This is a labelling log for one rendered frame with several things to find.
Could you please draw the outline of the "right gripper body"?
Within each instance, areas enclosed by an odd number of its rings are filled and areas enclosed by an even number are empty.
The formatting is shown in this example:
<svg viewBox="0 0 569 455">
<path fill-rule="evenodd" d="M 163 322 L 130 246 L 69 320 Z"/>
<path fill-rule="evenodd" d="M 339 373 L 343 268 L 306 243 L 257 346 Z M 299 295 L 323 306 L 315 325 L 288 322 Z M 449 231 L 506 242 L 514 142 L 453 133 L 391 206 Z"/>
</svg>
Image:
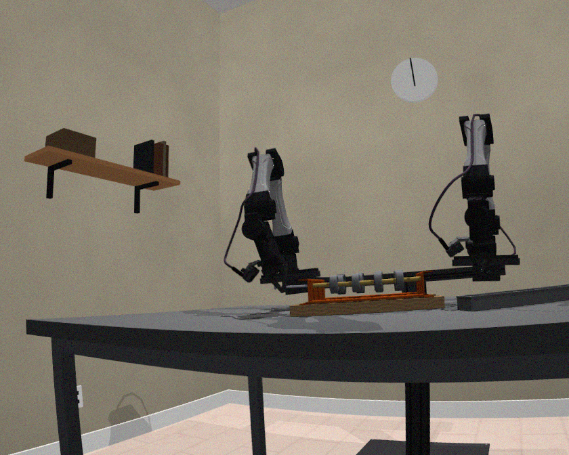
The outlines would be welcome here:
<svg viewBox="0 0 569 455">
<path fill-rule="evenodd" d="M 262 266 L 261 272 L 263 272 L 277 265 L 287 263 L 286 262 L 287 257 L 280 254 L 280 251 L 278 250 L 278 246 L 274 238 L 268 238 L 268 242 L 262 240 L 261 244 L 260 243 L 256 244 L 256 247 L 261 260 L 250 262 L 246 267 L 246 269 L 248 269 L 250 266 L 257 265 L 258 267 Z"/>
</svg>

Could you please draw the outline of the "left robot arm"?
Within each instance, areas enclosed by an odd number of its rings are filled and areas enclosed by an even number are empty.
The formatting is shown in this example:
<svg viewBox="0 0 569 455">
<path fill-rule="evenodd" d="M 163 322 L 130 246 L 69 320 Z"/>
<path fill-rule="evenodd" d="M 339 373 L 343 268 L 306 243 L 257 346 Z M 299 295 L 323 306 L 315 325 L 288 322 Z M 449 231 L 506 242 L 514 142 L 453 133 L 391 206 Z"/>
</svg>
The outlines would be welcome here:
<svg viewBox="0 0 569 455">
<path fill-rule="evenodd" d="M 471 169 L 461 177 L 463 199 L 467 198 L 468 204 L 465 222 L 469 227 L 478 229 L 485 225 L 486 220 L 490 221 L 490 239 L 496 242 L 493 235 L 499 235 L 500 221 L 499 215 L 495 215 L 492 199 L 494 175 L 490 175 L 489 168 L 490 145 L 493 144 L 490 114 L 480 114 L 479 120 L 472 121 L 468 116 L 460 116 L 459 123 L 464 145 L 467 146 L 463 172 L 473 159 Z"/>
</svg>

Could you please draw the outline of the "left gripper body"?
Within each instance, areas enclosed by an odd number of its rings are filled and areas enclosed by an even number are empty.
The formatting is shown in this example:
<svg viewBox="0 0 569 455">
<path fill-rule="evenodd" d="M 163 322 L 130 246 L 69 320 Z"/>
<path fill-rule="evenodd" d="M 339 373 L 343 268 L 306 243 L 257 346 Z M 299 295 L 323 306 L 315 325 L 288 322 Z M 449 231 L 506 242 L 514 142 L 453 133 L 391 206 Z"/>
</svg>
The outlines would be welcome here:
<svg viewBox="0 0 569 455">
<path fill-rule="evenodd" d="M 497 244 L 492 239 L 490 239 L 490 221 L 487 221 L 484 226 L 478 229 L 473 229 L 469 227 L 469 237 L 458 236 L 448 245 L 450 247 L 451 244 L 456 245 L 459 242 L 464 242 L 464 241 L 467 241 L 465 242 L 465 248 L 471 254 L 485 253 L 487 251 L 490 254 L 497 253 Z M 484 248 L 479 249 L 479 247 L 484 247 Z"/>
</svg>

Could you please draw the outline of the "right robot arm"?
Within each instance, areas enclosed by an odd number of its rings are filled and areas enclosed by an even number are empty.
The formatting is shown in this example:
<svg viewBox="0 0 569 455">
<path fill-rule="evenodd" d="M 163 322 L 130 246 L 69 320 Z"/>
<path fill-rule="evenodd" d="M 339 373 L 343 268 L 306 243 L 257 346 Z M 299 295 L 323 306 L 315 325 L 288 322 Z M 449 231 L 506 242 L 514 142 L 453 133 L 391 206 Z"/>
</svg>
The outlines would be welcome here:
<svg viewBox="0 0 569 455">
<path fill-rule="evenodd" d="M 255 153 L 247 155 L 253 174 L 246 197 L 253 189 L 257 164 L 257 153 Z M 318 268 L 301 270 L 297 268 L 296 253 L 299 253 L 299 241 L 298 237 L 294 236 L 287 217 L 282 195 L 282 176 L 284 176 L 284 167 L 275 148 L 268 149 L 265 154 L 258 156 L 255 190 L 245 202 L 242 233 L 246 238 L 254 240 L 255 244 L 261 244 L 262 240 L 268 242 L 268 238 L 274 238 L 280 254 L 287 257 L 288 274 L 318 271 Z M 273 231 L 268 220 L 272 220 Z M 242 268 L 241 272 L 246 282 L 252 282 L 259 270 L 255 266 L 250 266 L 248 269 Z"/>
</svg>

